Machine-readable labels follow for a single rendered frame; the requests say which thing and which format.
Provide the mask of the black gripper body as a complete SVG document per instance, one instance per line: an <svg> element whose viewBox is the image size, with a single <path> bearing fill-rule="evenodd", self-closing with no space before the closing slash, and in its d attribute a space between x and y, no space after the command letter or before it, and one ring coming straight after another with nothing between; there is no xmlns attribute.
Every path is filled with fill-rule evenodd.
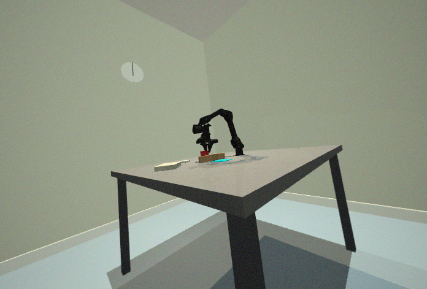
<svg viewBox="0 0 427 289"><path fill-rule="evenodd" d="M210 139L210 133L203 133L202 134L202 136L207 136L207 138L208 138L208 141L204 141L203 143L201 143L201 144L205 144L205 143L207 143L208 142L208 144L214 144L214 143L218 143L218 140L217 139Z"/></svg>

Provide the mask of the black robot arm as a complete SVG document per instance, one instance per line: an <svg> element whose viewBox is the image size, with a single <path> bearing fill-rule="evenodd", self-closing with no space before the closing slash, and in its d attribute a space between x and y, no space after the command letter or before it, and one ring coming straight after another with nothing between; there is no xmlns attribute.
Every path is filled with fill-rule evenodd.
<svg viewBox="0 0 427 289"><path fill-rule="evenodd" d="M231 111L224 110L224 109L218 109L214 113L200 118L198 125L193 125L193 129L192 129L193 134L202 133L202 132L203 133L209 133L209 127L211 125L208 122L210 122L211 119L213 119L217 115L221 115L225 119L225 121L228 123L228 127L229 127L231 137L232 137L232 139L230 141L231 141L231 145L233 146L233 148L236 149L236 155L244 155L243 149L242 149L242 148L244 148L244 144L240 141L240 139L238 138L238 136L236 134L236 130L235 130L235 127L233 124L233 113ZM206 123L208 123L208 124L205 125ZM201 135L201 137L197 140L198 140L198 143L203 143L205 140L208 141L208 138L207 138L207 136Z"/></svg>

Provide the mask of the wooden plank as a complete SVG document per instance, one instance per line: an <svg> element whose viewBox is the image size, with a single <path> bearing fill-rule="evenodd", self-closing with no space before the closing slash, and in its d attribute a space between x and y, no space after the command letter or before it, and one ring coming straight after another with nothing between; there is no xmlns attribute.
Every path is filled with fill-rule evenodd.
<svg viewBox="0 0 427 289"><path fill-rule="evenodd" d="M220 160L225 158L225 153L217 153L213 155L205 155L205 156L199 156L199 163L204 163L208 161L214 161L214 160Z"/></svg>

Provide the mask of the cream flat rectangular block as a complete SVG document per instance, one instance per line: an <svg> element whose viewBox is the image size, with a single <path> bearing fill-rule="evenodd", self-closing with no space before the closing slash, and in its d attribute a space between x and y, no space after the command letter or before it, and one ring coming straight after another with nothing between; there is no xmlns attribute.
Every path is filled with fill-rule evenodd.
<svg viewBox="0 0 427 289"><path fill-rule="evenodd" d="M169 169L176 169L179 166L181 166L181 161L179 162L173 162L173 163L164 163L159 166L155 166L155 171L163 171L163 170L169 170Z"/></svg>

